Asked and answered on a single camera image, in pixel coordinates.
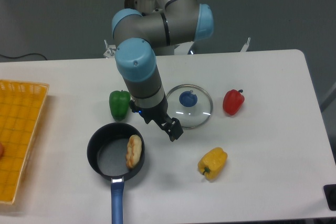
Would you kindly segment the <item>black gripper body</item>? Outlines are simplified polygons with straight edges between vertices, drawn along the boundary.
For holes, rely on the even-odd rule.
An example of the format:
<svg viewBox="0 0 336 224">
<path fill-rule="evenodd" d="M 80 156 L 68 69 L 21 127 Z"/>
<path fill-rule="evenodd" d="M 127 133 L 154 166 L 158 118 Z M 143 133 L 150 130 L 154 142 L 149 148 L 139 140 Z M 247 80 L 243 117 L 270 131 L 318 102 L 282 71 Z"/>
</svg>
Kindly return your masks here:
<svg viewBox="0 0 336 224">
<path fill-rule="evenodd" d="M 129 102 L 129 107 L 133 113 L 138 113 L 146 124 L 149 124 L 151 121 L 154 121 L 157 125 L 159 123 L 170 122 L 172 119 L 167 114 L 168 102 L 166 96 L 155 105 L 150 105 L 149 108 L 144 108 L 136 105 L 136 100 L 132 99 Z"/>
</svg>

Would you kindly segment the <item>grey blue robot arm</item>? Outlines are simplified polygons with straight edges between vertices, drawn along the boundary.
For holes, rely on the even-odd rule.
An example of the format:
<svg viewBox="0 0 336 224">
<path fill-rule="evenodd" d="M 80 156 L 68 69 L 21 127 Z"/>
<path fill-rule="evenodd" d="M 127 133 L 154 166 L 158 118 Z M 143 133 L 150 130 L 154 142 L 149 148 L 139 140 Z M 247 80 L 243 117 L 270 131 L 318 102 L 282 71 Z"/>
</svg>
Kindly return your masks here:
<svg viewBox="0 0 336 224">
<path fill-rule="evenodd" d="M 155 122 L 171 141 L 183 129 L 167 114 L 155 52 L 209 38 L 213 31 L 210 7 L 197 0 L 133 0 L 112 19 L 115 60 L 131 96 L 130 108 L 146 123 Z"/>
</svg>

